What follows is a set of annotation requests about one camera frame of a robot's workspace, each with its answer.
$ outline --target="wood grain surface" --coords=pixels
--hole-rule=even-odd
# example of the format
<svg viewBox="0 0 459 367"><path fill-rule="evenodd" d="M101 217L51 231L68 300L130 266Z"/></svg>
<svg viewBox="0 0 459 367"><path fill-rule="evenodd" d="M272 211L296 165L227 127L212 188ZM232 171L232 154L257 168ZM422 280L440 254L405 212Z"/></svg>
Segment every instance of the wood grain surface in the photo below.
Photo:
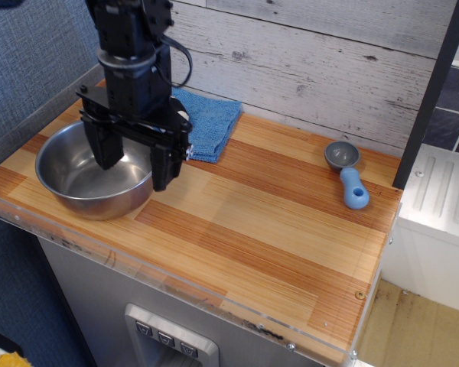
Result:
<svg viewBox="0 0 459 367"><path fill-rule="evenodd" d="M343 362L337 350L353 348L366 303L356 292L370 292L399 205L397 158L361 150L357 169L371 199L351 210L323 158L329 139L244 114L217 164L190 161L135 212L89 221L64 209L34 172L41 145L79 119L79 108L0 166L0 215L128 276L153 278L155 266L166 284L217 312L264 323L266 336L317 360Z"/></svg>

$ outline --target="control panel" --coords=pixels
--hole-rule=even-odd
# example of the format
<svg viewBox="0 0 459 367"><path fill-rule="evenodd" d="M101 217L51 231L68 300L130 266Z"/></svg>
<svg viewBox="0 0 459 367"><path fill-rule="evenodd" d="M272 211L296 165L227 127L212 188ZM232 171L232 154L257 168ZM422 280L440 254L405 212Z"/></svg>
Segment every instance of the control panel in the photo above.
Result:
<svg viewBox="0 0 459 367"><path fill-rule="evenodd" d="M218 346L208 338L134 304L124 317L140 367L219 367Z"/></svg>

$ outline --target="gray fabric wall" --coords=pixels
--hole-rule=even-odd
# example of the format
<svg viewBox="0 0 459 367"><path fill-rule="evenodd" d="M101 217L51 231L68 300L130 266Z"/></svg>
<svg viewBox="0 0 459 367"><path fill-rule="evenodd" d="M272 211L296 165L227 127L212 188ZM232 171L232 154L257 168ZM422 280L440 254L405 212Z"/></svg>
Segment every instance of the gray fabric wall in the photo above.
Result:
<svg viewBox="0 0 459 367"><path fill-rule="evenodd" d="M76 99L78 79L97 65L97 47L84 0L0 9L0 162ZM95 83L101 69L87 76Z"/></svg>

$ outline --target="wooden floor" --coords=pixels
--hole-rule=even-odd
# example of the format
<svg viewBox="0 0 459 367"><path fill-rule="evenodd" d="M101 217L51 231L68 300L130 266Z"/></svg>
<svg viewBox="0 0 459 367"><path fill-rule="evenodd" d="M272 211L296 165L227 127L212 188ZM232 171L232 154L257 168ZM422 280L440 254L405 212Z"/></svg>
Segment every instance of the wooden floor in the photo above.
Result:
<svg viewBox="0 0 459 367"><path fill-rule="evenodd" d="M374 367L459 367L459 311L381 281L358 350Z"/></svg>

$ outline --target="button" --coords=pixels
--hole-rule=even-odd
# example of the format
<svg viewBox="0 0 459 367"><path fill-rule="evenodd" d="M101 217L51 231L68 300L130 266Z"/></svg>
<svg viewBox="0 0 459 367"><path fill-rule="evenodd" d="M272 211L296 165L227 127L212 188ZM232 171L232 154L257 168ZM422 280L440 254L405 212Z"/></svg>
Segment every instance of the button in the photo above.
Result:
<svg viewBox="0 0 459 367"><path fill-rule="evenodd" d="M181 342L181 350L184 354L187 354L192 358L197 358L197 349L193 346L189 346L188 344Z"/></svg>
<svg viewBox="0 0 459 367"><path fill-rule="evenodd" d="M151 331L151 327L149 327L148 325L144 325L143 323L140 323L139 321L136 321L136 329L138 329L138 331L141 334L145 334L146 336L153 335L153 332Z"/></svg>
<svg viewBox="0 0 459 367"><path fill-rule="evenodd" d="M175 346L174 338L168 336L167 334L163 334L160 331L158 331L158 340L160 340L166 346Z"/></svg>

